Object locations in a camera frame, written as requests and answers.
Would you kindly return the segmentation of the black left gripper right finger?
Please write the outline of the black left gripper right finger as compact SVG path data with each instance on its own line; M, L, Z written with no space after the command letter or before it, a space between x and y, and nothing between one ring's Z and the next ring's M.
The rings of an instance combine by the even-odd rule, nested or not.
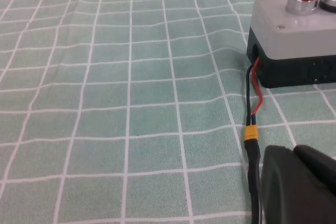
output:
M335 160L308 145L297 145L293 152L306 168L335 195Z

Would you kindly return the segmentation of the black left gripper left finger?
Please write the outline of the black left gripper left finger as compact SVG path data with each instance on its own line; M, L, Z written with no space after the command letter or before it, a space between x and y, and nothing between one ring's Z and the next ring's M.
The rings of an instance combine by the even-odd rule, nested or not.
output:
M261 198L266 223L335 223L335 195L293 149L266 147Z

